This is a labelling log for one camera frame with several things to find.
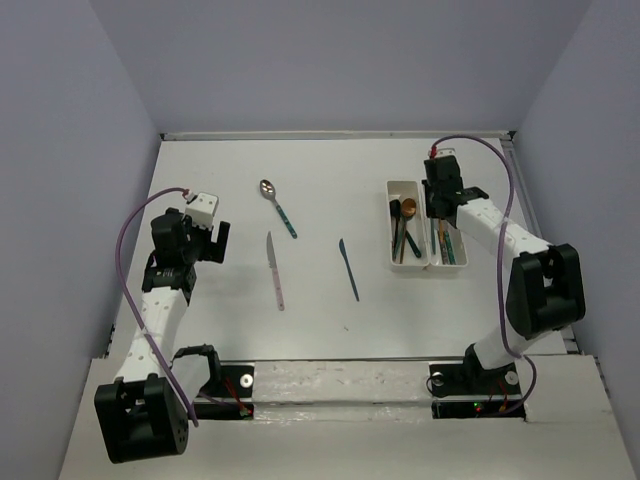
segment gray wall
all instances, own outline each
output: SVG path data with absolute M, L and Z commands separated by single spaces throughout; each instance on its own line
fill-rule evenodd
M 86 0 L 2 2 L 0 62 L 0 477 L 54 479 L 158 139 Z
M 640 474 L 640 2 L 595 0 L 516 148 L 543 233 L 581 255 L 587 317 Z
M 161 131 L 512 129 L 589 0 L 91 0 Z

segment robotic arm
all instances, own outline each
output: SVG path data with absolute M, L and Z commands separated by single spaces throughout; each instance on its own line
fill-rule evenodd
M 218 355 L 210 345 L 180 349 L 167 378 L 162 362 L 171 358 L 178 325 L 196 283 L 195 263 L 222 263 L 230 225 L 220 223 L 211 241 L 218 198 L 190 195 L 184 214 L 169 208 L 151 221 L 155 246 L 142 282 L 140 328 L 112 384 L 98 387 L 94 405 L 109 458 L 113 463 L 178 455 L 188 440 L 190 404 L 207 383 L 221 381 Z M 149 337 L 163 359 L 151 348 Z M 186 405 L 179 393 L 188 400 Z
M 478 187 L 464 188 L 453 155 L 426 160 L 425 169 L 427 216 L 446 220 L 497 256 L 504 215 L 489 196 Z M 584 317 L 580 261 L 570 245 L 550 245 L 510 220 L 504 243 L 503 267 L 511 269 L 505 333 L 510 349 L 520 354 L 548 333 Z M 460 392 L 461 387 L 464 393 L 482 393 L 482 386 L 495 382 L 512 363 L 501 328 L 496 327 L 469 346 L 461 369 L 446 382 L 442 379 L 434 395 Z

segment pink knife handle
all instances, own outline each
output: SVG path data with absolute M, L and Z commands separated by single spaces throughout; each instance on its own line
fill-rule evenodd
M 278 301 L 278 310 L 284 310 L 284 298 L 282 297 L 282 286 L 280 285 L 280 275 L 278 275 L 278 269 L 272 268 L 271 275 L 273 275 L 273 284 L 276 287 L 276 300 Z

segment white table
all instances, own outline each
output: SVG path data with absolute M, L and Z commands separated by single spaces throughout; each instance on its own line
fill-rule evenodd
M 430 144 L 164 143 L 151 192 L 179 185 L 217 194 L 218 219 L 232 224 L 225 263 L 197 265 L 176 347 L 206 342 L 225 360 L 263 360 L 255 371 L 256 418 L 202 422 L 190 429 L 180 457 L 109 463 L 93 395 L 112 381 L 128 351 L 134 321 L 124 306 L 110 357 L 92 363 L 60 479 L 632 480 L 594 361 L 565 354 L 559 334 L 535 346 L 539 383 L 526 404 L 527 422 L 434 420 L 426 362 L 353 361 L 460 357 L 497 322 L 495 259 L 472 240 L 466 240 L 469 266 L 456 277 L 394 274 L 387 264 L 385 181 L 423 178 Z M 504 205 L 506 176 L 498 160 L 479 145 L 451 144 L 467 184 Z M 298 240 L 260 197 L 263 177 L 275 183 Z M 152 249 L 149 222 L 180 203 L 176 195 L 145 212 L 129 276 L 138 296 Z M 517 201 L 513 218 L 523 221 Z M 266 261 L 269 230 L 285 312 L 276 308 Z M 360 303 L 338 252 L 341 237 Z M 352 361 L 335 360 L 341 358 Z M 266 361 L 274 359 L 285 361 Z M 286 361 L 292 359 L 334 361 Z M 517 367 L 526 388 L 530 370 Z
M 432 139 L 165 142 L 150 192 L 171 186 L 220 197 L 216 219 L 231 223 L 223 265 L 199 263 L 191 306 L 176 348 L 213 344 L 223 360 L 462 356 L 498 322 L 495 258 L 466 238 L 469 266 L 457 276 L 390 270 L 387 180 L 425 178 Z M 497 139 L 492 142 L 498 148 Z M 486 147 L 451 141 L 466 185 L 498 206 L 507 177 Z M 294 240 L 258 191 L 271 180 L 298 232 Z M 140 295 L 153 249 L 150 221 L 178 194 L 150 205 L 142 220 L 129 287 Z M 516 200 L 512 218 L 524 224 Z M 286 310 L 278 311 L 265 241 L 271 231 Z M 361 301 L 354 296 L 338 241 L 344 238 Z M 111 350 L 129 349 L 135 322 L 122 305 Z M 564 353 L 560 334 L 532 353 Z

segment silver knife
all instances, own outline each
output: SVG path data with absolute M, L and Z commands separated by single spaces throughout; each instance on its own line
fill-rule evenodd
M 276 252 L 273 250 L 273 239 L 271 232 L 267 234 L 267 259 L 269 267 L 271 267 L 271 275 L 273 276 L 273 285 L 276 287 L 276 300 L 278 301 L 278 310 L 284 310 L 284 298 L 282 297 L 282 286 L 280 285 L 280 275 L 278 275 L 278 265 L 276 264 Z

